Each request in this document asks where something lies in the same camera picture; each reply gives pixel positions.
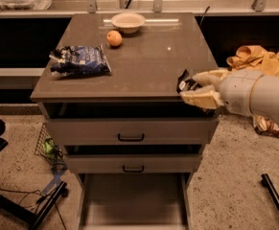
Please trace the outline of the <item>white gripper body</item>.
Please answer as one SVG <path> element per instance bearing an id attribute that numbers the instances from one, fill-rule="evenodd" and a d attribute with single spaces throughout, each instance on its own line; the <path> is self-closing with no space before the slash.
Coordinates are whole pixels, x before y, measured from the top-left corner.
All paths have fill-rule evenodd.
<path id="1" fill-rule="evenodd" d="M 263 75 L 261 71 L 244 69 L 233 72 L 222 80 L 220 95 L 230 113 L 243 116 L 264 115 L 263 109 L 252 103 L 255 86 Z"/>

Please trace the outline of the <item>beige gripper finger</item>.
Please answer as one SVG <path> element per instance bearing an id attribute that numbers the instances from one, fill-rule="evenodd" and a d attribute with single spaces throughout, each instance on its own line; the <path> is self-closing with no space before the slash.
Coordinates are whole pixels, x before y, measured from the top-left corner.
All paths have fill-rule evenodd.
<path id="1" fill-rule="evenodd" d="M 186 104 L 206 109 L 218 109 L 224 106 L 221 94 L 213 85 L 203 86 L 196 90 L 188 90 L 180 93 Z"/>
<path id="2" fill-rule="evenodd" d="M 202 87 L 211 85 L 216 91 L 220 90 L 221 82 L 230 74 L 227 69 L 205 71 L 193 75 L 193 80 Z"/>

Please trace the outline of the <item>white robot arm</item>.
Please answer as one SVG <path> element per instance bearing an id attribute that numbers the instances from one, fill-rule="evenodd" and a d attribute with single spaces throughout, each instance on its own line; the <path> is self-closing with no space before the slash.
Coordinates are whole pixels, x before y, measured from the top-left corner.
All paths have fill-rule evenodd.
<path id="1" fill-rule="evenodd" d="M 279 77 L 259 70 L 220 69 L 195 74 L 192 80 L 200 88 L 180 92 L 186 104 L 206 109 L 224 106 L 230 113 L 263 116 L 279 126 Z"/>

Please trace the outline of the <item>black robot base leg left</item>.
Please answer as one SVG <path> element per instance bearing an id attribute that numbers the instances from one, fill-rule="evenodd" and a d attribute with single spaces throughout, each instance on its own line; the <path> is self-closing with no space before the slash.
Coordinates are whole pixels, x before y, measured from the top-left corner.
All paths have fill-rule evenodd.
<path id="1" fill-rule="evenodd" d="M 35 203 L 33 210 L 21 206 L 8 198 L 0 195 L 0 208 L 12 214 L 29 225 L 28 230 L 37 230 L 42 221 L 45 220 L 57 201 L 67 192 L 67 183 L 60 182 L 54 190 L 47 195 L 42 195 Z"/>

